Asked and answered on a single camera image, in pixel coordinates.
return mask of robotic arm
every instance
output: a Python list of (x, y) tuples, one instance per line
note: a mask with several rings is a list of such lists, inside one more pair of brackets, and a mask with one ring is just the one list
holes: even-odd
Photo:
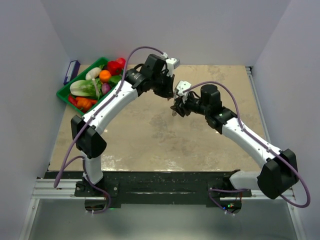
[[(138, 98), (142, 93), (153, 90), (154, 94), (170, 99), (174, 98), (171, 109), (181, 117), (196, 113), (203, 115), (208, 125), (221, 135), (233, 140), (243, 148), (262, 168), (261, 172), (234, 171), (229, 177), (230, 190), (250, 189), (261, 190), (267, 197), (275, 199), (284, 191), (298, 182), (298, 178), (288, 169), (271, 151), (283, 157), (297, 170), (295, 154), (287, 149), (282, 151), (276, 146), (266, 142), (248, 127), (246, 130), (256, 139), (268, 146), (264, 149), (256, 141), (249, 137), (240, 127), (237, 115), (223, 106), (220, 92), (215, 85), (206, 84), (201, 87), (201, 95), (193, 91), (186, 91), (191, 87), (187, 81), (180, 81), (173, 91), (175, 75), (173, 70), (180, 65), (176, 58), (168, 58), (150, 54), (144, 64), (128, 70), (125, 73), (121, 91), (105, 106), (90, 122), (84, 132), (76, 141), (76, 147), (82, 151), (85, 158), (85, 168), (90, 181), (97, 185), (103, 178), (101, 169), (101, 154), (107, 147), (107, 143), (101, 137), (110, 121), (130, 102)], [(121, 83), (93, 110), (82, 118), (74, 116), (71, 120), (72, 137), (78, 134), (80, 129), (92, 118), (96, 109), (99, 109), (113, 95)]]

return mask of white wall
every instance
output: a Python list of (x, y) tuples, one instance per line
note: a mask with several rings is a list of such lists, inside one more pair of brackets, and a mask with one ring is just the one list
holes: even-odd
[[(311, 205), (299, 210), (308, 240), (320, 228), (320, 1), (292, 0), (253, 67), (253, 78), (272, 142), (292, 149)], [(301, 185), (294, 188), (304, 203)]]
[[(183, 64), (252, 66), (290, 0), (41, 0), (68, 55), (92, 63), (149, 45)], [(144, 62), (139, 52), (133, 63)]]
[(0, 239), (16, 240), (57, 136), (69, 58), (39, 0), (2, 1), (0, 32)]

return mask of wooden tabletop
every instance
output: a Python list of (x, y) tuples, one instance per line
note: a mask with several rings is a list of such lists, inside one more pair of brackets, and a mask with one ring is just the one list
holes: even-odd
[[(234, 94), (242, 121), (264, 137), (264, 132), (246, 68), (238, 65), (181, 65), (175, 70), (174, 86), (180, 81), (197, 84), (214, 80)], [(222, 104), (235, 111), (229, 95), (221, 88)], [(239, 146), (211, 129), (204, 116), (172, 116), (167, 101), (152, 91), (126, 106), (107, 126), (102, 137), (107, 147), (101, 156), (103, 171), (257, 171), (258, 165)], [(49, 166), (60, 169), (72, 141), (71, 118), (77, 114), (66, 106)], [(80, 155), (74, 147), (69, 158)], [(67, 171), (81, 171), (81, 161)]]

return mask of green plastic tray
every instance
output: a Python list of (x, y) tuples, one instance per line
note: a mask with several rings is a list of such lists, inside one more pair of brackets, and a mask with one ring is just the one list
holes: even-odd
[[(61, 88), (59, 91), (56, 92), (56, 95), (58, 98), (60, 98), (62, 101), (64, 101), (67, 105), (69, 105), (71, 108), (73, 108), (74, 110), (76, 110), (81, 116), (84, 115), (84, 113), (82, 111), (80, 111), (78, 108), (76, 108), (75, 106), (73, 106), (69, 101), (68, 101), (68, 97), (70, 94), (70, 85), (72, 83), (74, 83), (75, 81), (78, 80), (85, 80), (86, 79), (86, 74), (93, 68), (99, 67), (100, 65), (106, 65), (107, 62), (109, 60), (106, 59), (105, 57), (100, 57), (97, 61), (95, 61), (95, 63), (93, 63), (91, 66), (89, 66), (86, 70), (84, 70), (82, 73), (80, 73), (78, 76), (76, 76), (74, 79), (72, 79), (67, 85), (65, 85), (63, 88)], [(93, 105), (91, 109), (93, 109), (95, 106), (97, 106), (109, 93), (111, 93), (111, 91), (115, 88), (115, 86), (113, 86), (113, 88), (106, 94), (104, 95), (102, 98), (99, 99), (99, 101)]]

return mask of orange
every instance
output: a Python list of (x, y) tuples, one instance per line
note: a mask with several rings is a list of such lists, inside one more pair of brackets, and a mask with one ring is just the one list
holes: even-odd
[(100, 81), (106, 84), (111, 78), (111, 73), (108, 70), (102, 70), (99, 74)]

